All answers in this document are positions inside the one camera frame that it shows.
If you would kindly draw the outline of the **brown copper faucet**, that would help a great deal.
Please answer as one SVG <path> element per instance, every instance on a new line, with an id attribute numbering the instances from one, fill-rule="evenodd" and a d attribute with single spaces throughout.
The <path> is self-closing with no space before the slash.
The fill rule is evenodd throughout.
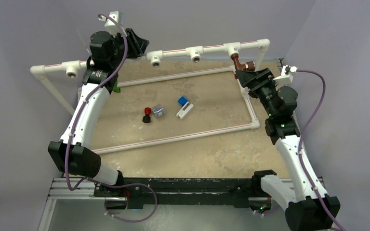
<path id="1" fill-rule="evenodd" d="M 233 61 L 236 70 L 255 71 L 256 69 L 255 63 L 253 61 L 241 63 L 239 61 L 239 55 L 237 53 L 232 54 L 230 58 Z"/>

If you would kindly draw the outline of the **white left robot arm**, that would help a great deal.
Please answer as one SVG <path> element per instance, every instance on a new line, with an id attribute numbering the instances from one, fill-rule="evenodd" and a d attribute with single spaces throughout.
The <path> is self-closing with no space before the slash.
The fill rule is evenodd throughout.
<path id="1" fill-rule="evenodd" d="M 149 41 L 137 36 L 131 28 L 111 35 L 106 31 L 91 35 L 91 56 L 84 62 L 85 72 L 78 106 L 59 141 L 48 145 L 56 167 L 65 174 L 80 175 L 106 184 L 113 197 L 124 192 L 122 176 L 102 163 L 100 155 L 90 150 L 100 111 L 118 82 L 118 71 L 126 59 L 144 55 Z"/>

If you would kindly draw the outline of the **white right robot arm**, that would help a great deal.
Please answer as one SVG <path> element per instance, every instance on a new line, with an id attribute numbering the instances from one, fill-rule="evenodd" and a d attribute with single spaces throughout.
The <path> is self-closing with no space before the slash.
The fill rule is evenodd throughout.
<path id="1" fill-rule="evenodd" d="M 274 77 L 268 68 L 235 71 L 241 87 L 259 99 L 265 109 L 266 133 L 281 154 L 293 184 L 291 189 L 276 174 L 262 171 L 255 172 L 251 189 L 258 196 L 268 194 L 282 208 L 290 230 L 333 230 L 341 204 L 336 196 L 329 195 L 308 160 L 303 146 L 304 130 L 293 117 L 298 93 L 287 85 L 297 69 L 288 66 L 287 70 L 283 77 Z"/>

